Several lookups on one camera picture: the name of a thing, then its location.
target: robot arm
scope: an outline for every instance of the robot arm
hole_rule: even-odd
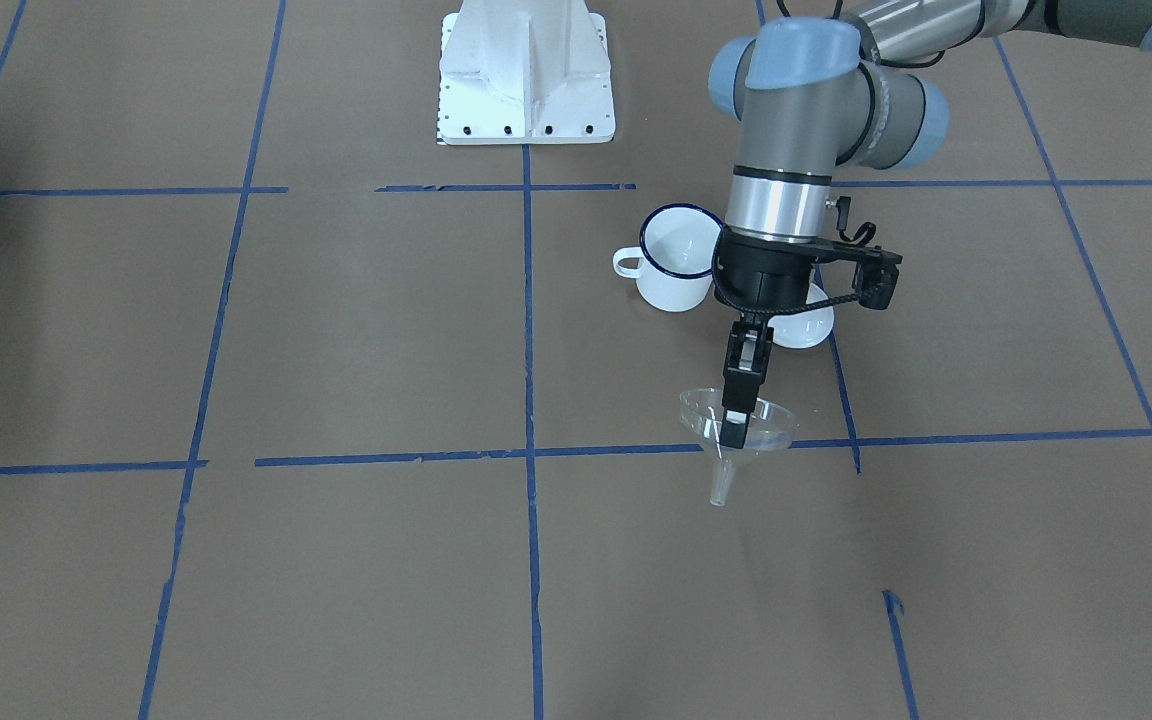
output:
[[[829,199],[838,165],[914,167],[945,138],[941,91],[884,65],[1009,29],[1152,50],[1152,0],[877,0],[840,18],[776,20],[719,51],[710,97],[741,122],[713,268],[718,301],[740,312],[723,361],[722,446],[745,446],[774,316],[847,301],[884,310],[895,291],[900,255],[820,238],[831,206],[846,227],[846,199]],[[806,305],[812,268],[835,260],[855,263],[852,293]]]
[[[1152,0],[878,0],[840,18],[859,29],[861,54],[874,63],[1011,29],[1152,50]]]

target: cable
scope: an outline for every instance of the cable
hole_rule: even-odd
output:
[[[838,236],[847,243],[847,245],[855,247],[866,247],[869,241],[873,240],[874,234],[878,233],[878,225],[876,223],[861,223],[859,228],[856,228],[855,236],[847,237],[846,228],[838,229]]]
[[[918,61],[918,63],[901,63],[900,60],[879,60],[878,63],[882,65],[882,67],[886,68],[896,68],[900,70],[919,70],[924,68],[931,68],[932,65],[940,63],[940,61],[943,59],[945,59],[945,50],[941,50],[940,53],[932,55],[932,59],[920,60]]]
[[[984,3],[982,1],[980,14],[977,15],[977,24],[975,24],[975,28],[972,29],[972,35],[964,37],[963,40],[955,41],[955,44],[952,45],[950,47],[957,47],[958,45],[967,45],[969,41],[975,40],[975,38],[979,37],[979,35],[984,32],[984,22],[986,22],[986,18],[988,16],[987,9],[988,9],[988,3]]]
[[[831,300],[820,300],[818,302],[809,302],[805,305],[797,306],[774,306],[774,309],[767,309],[766,306],[749,306],[741,305],[738,302],[732,300],[732,295],[722,287],[722,283],[718,282],[718,275],[714,275],[714,295],[718,300],[722,302],[723,305],[730,306],[732,310],[736,310],[737,313],[742,314],[801,314],[810,313],[813,310],[824,310],[827,306],[846,305],[847,302],[856,302],[858,300],[866,300],[870,295],[876,295],[878,291],[882,290],[881,285],[877,285],[869,288],[866,291],[852,291],[849,295],[840,295],[836,297],[831,297]]]
[[[786,8],[786,6],[785,6],[785,0],[776,0],[776,7],[780,8],[781,15],[783,15],[783,17],[788,18],[788,17],[791,16],[790,15],[790,9]],[[835,1],[833,1],[833,14],[829,15],[829,18],[836,20],[838,15],[841,15],[841,14],[842,14],[842,0],[835,0]]]

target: white enamel mug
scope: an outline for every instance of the white enamel mug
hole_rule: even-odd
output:
[[[808,288],[808,304],[823,300],[829,300],[829,295],[824,288],[812,283]],[[820,341],[829,336],[829,331],[833,329],[833,306],[823,306],[810,313],[778,314],[767,325],[775,331],[772,333],[772,342],[803,350],[820,344]]]
[[[667,313],[682,313],[708,295],[714,245],[722,220],[708,210],[676,202],[643,220],[637,247],[622,247],[612,268],[634,279],[639,295]],[[637,259],[636,266],[621,263]]]

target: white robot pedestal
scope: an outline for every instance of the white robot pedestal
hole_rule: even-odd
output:
[[[584,0],[465,0],[444,18],[438,138],[447,145],[607,142],[607,22]]]

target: clear plastic funnel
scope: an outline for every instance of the clear plastic funnel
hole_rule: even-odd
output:
[[[679,420],[700,438],[700,447],[714,456],[714,478],[708,488],[708,502],[714,507],[727,505],[736,470],[764,452],[786,450],[794,445],[794,433],[799,420],[785,407],[759,397],[755,414],[749,416],[745,447],[723,447],[718,432],[723,424],[723,392],[703,387],[689,389],[679,396]]]

